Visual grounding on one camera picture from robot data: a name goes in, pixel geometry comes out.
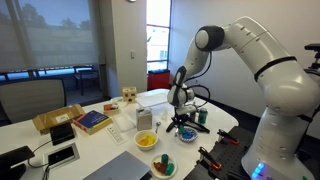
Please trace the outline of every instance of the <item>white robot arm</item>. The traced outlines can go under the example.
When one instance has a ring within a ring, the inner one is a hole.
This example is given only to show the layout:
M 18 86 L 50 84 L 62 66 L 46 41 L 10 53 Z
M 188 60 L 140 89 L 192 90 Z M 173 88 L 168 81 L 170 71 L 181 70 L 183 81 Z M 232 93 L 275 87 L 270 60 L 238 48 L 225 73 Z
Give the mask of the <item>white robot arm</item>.
M 210 51 L 227 48 L 233 48 L 252 71 L 267 103 L 252 146 L 242 159 L 244 169 L 252 179 L 314 179 L 294 153 L 309 124 L 297 115 L 319 104 L 319 84 L 255 20 L 243 17 L 227 27 L 202 27 L 176 73 L 168 102 L 178 114 L 192 111 L 185 103 L 193 100 L 194 93 L 184 82 L 204 68 Z M 261 162 L 263 175 L 255 174 Z

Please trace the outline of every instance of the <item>chair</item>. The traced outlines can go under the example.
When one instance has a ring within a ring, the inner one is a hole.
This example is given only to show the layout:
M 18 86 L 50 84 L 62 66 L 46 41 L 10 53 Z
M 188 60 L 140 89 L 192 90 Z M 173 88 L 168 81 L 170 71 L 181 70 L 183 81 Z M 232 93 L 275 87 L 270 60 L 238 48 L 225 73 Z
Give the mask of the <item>chair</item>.
M 92 81 L 99 80 L 99 71 L 95 69 L 79 70 L 78 73 L 75 74 L 74 76 L 76 78 L 77 89 L 79 89 L 78 81 L 80 81 L 81 96 L 83 96 L 83 82 L 85 80 L 92 80 Z
M 66 106 L 62 79 L 37 79 L 0 86 L 0 106 L 11 123 Z

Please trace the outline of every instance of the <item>green object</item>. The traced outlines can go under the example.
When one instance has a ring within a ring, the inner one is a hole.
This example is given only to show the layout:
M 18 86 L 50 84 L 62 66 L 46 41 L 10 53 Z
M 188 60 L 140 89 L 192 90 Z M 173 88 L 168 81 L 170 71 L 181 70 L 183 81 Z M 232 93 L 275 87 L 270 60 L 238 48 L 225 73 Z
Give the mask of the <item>green object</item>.
M 162 164 L 168 164 L 168 162 L 169 162 L 169 156 L 167 154 L 162 154 L 161 163 Z
M 184 129 L 184 127 L 182 125 L 179 126 L 179 130 L 180 130 L 181 134 L 186 133 L 186 130 Z
M 206 108 L 201 108 L 199 111 L 199 118 L 198 118 L 198 122 L 200 124 L 205 124 L 206 120 L 207 120 L 207 115 L 208 115 L 208 111 Z
M 168 167 L 166 169 L 165 175 L 170 176 L 172 174 L 173 170 L 174 170 L 174 165 L 172 163 L 169 163 Z

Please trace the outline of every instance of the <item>table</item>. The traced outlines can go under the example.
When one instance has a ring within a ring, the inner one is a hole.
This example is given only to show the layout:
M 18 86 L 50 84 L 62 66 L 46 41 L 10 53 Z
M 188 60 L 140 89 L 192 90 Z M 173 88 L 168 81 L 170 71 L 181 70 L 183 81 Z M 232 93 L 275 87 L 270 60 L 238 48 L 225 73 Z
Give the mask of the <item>table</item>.
M 157 89 L 147 91 L 139 93 L 137 97 L 150 96 L 159 93 L 167 94 L 168 90 Z M 204 101 L 199 98 L 195 98 L 195 102 L 197 105 L 204 103 Z M 103 105 L 106 103 L 107 102 L 92 104 L 83 107 L 83 109 L 85 112 L 96 110 L 102 113 Z M 178 166 L 177 172 L 172 179 L 180 180 L 186 177 L 194 168 L 196 161 L 200 157 L 200 154 L 198 153 L 200 146 L 206 148 L 208 151 L 213 148 L 215 141 L 218 139 L 218 129 L 223 129 L 228 132 L 233 126 L 238 126 L 237 120 L 222 109 L 210 103 L 207 103 L 204 107 L 208 110 L 205 126 L 210 129 L 211 132 L 210 134 L 199 133 L 198 139 L 192 143 L 184 143 L 177 137 L 174 137 L 174 129 L 170 133 L 165 131 L 171 123 L 170 118 L 173 116 L 173 107 L 169 103 L 163 103 L 151 107 L 153 114 L 153 129 L 155 130 L 155 124 L 158 121 L 161 122 L 161 126 L 158 128 L 159 141 L 155 148 L 150 151 L 141 151 L 135 145 L 133 137 L 137 133 L 136 128 L 121 133 L 127 141 L 121 145 L 116 145 L 106 129 L 102 129 L 93 135 L 88 135 L 78 127 L 72 125 L 76 132 L 76 137 L 73 140 L 57 146 L 52 146 L 51 143 L 43 146 L 35 152 L 35 157 L 31 159 L 31 164 L 41 165 L 43 163 L 44 154 L 48 154 L 56 149 L 75 143 L 80 158 L 63 167 L 52 169 L 49 175 L 50 180 L 83 179 L 124 151 L 128 151 L 148 165 L 154 156 L 163 153 L 168 154 L 175 159 Z M 125 113 L 132 119 L 135 119 L 135 110 L 137 108 L 139 108 L 137 103 L 128 104 L 125 108 L 121 109 L 121 113 Z M 50 135 L 41 136 L 35 129 L 31 120 L 1 127 L 0 137 L 0 154 L 24 145 L 27 145 L 31 150 L 34 150 L 51 140 Z M 43 172 L 43 168 L 34 169 L 27 165 L 27 171 L 22 179 L 42 179 Z

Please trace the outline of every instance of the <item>wall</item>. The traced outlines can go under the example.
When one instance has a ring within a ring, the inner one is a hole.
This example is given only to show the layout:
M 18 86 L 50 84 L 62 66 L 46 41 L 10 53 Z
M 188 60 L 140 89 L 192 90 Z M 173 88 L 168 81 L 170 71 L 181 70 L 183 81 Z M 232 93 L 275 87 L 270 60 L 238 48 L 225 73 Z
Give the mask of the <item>wall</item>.
M 250 16 L 266 27 L 298 63 L 307 68 L 315 53 L 304 50 L 310 43 L 320 43 L 318 0 L 172 0 L 170 64 L 172 73 L 183 64 L 188 46 L 204 25 L 225 26 L 242 16 Z M 261 116 L 265 101 L 249 68 L 234 50 L 213 53 L 210 70 L 198 83 L 210 89 L 211 99 L 255 116 Z M 203 96 L 205 91 L 196 90 Z M 310 125 L 308 134 L 320 138 L 320 116 Z
M 122 87 L 147 90 L 146 0 L 101 0 L 109 96 L 122 96 Z

